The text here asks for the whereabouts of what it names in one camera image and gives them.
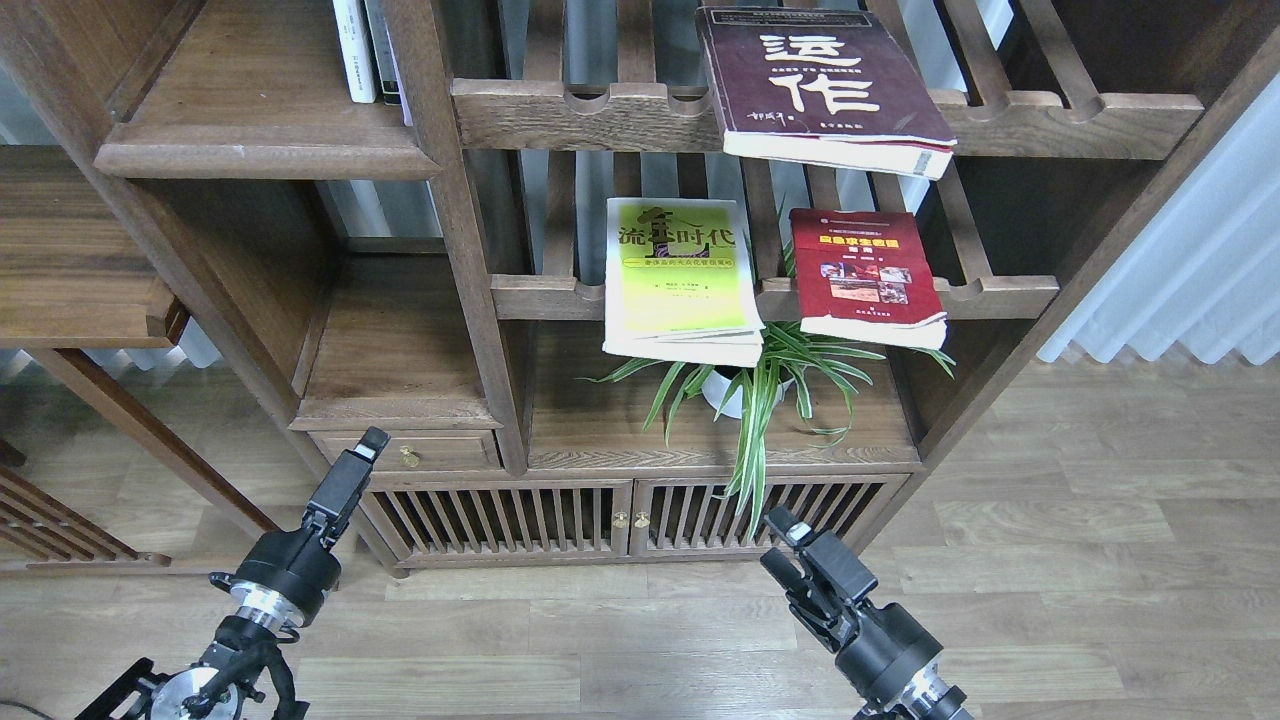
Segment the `drawer knob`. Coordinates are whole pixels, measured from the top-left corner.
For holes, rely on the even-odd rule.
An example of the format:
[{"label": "drawer knob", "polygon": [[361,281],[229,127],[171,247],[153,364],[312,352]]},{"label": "drawer knob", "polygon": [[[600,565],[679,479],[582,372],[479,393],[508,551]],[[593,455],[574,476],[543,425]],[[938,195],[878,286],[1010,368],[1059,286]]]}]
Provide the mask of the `drawer knob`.
[{"label": "drawer knob", "polygon": [[406,468],[417,468],[417,464],[421,462],[422,459],[419,457],[416,452],[413,452],[412,447],[410,447],[407,445],[402,445],[401,446],[401,461],[404,462]]}]

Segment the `wooden floor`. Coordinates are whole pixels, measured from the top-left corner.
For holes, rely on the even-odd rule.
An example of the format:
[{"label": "wooden floor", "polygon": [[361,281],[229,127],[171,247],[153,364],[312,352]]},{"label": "wooden floor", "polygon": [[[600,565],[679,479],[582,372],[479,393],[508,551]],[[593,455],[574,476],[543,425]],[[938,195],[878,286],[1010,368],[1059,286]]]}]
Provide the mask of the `wooden floor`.
[{"label": "wooden floor", "polygon": [[[225,370],[120,377],[296,524],[308,478]],[[1033,366],[867,551],[873,598],[947,646],[943,676],[987,720],[1280,717],[1277,407],[1276,364]],[[248,546],[38,372],[0,370],[0,419],[24,475],[138,550]],[[352,551],[347,569],[285,651],[310,719],[845,720],[860,705],[751,562],[392,580]],[[69,717],[141,655],[180,669],[232,609],[198,577],[0,578],[0,698]]]}]

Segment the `book spine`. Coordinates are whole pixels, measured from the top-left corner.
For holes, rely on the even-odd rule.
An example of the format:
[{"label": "book spine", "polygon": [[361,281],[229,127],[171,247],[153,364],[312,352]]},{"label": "book spine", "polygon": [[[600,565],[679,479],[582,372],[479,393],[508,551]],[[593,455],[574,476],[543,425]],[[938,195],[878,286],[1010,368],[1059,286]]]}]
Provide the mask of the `book spine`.
[{"label": "book spine", "polygon": [[372,102],[378,96],[374,90],[376,72],[361,0],[333,0],[333,14],[338,20],[338,44],[342,47],[342,61],[347,68],[347,91],[351,94],[351,100]]},{"label": "book spine", "polygon": [[378,65],[378,81],[383,88],[384,101],[399,102],[399,85],[392,67],[392,38],[387,32],[387,15],[383,14],[383,0],[365,0],[365,13],[369,18],[369,35],[374,40],[374,60]]}]

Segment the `white book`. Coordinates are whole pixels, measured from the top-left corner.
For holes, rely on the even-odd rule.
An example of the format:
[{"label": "white book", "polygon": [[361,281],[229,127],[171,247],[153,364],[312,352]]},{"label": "white book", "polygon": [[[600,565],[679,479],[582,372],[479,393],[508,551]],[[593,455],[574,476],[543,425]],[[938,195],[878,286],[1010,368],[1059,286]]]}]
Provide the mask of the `white book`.
[{"label": "white book", "polygon": [[378,70],[370,50],[369,24],[361,0],[333,0],[333,14],[338,20],[338,42],[342,61],[347,68],[347,90],[352,102],[372,102],[378,99]]}]

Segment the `wooden cabinet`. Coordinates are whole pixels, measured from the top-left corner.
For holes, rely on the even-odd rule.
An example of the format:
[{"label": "wooden cabinet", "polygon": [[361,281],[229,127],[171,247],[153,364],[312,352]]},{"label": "wooden cabinet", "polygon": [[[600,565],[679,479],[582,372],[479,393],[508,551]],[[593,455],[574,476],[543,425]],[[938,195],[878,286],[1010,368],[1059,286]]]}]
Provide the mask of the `wooden cabinet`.
[{"label": "wooden cabinet", "polygon": [[[527,17],[495,1],[385,5],[411,128],[396,109],[347,100],[323,0],[32,0],[0,9],[12,28],[0,51],[317,470],[366,425],[404,438],[387,462],[419,465],[379,470],[365,501],[366,537],[388,562],[716,555],[710,530],[686,525],[705,521],[733,429],[690,404],[667,447],[660,432],[640,432],[657,377],[577,379],[616,359],[599,351],[603,288],[576,268],[579,243],[602,242],[576,225],[576,152],[611,154],[602,193],[641,193],[640,154],[671,152],[681,193],[705,196],[700,154],[717,146],[705,90],[659,82],[649,3],[616,4],[617,82],[598,87],[564,82],[561,3],[534,0]],[[893,0],[867,5],[910,45]],[[1274,3],[1012,0],[1000,47],[974,0],[934,5],[969,91],[931,91],[960,143],[918,219],[957,377],[892,352],[870,370],[844,443],[814,447],[790,411],[771,427],[777,493],[808,488],[794,500],[812,502],[819,524],[842,523],[855,547],[1280,68]],[[504,28],[527,37],[509,72]],[[525,196],[516,154],[526,149],[548,152],[538,258],[526,211],[541,205]],[[773,191],[783,168],[739,168],[762,315],[795,318]],[[803,173],[808,204],[838,208],[833,170]],[[370,243],[339,237],[323,211],[314,181],[335,178],[430,181],[443,237],[361,252]],[[895,178],[868,183],[882,209],[905,206]],[[498,511],[517,500],[524,511]],[[582,516],[566,520],[566,507]],[[646,512],[650,530],[613,528],[618,512],[632,523]],[[739,551],[769,542],[716,528]]]}]

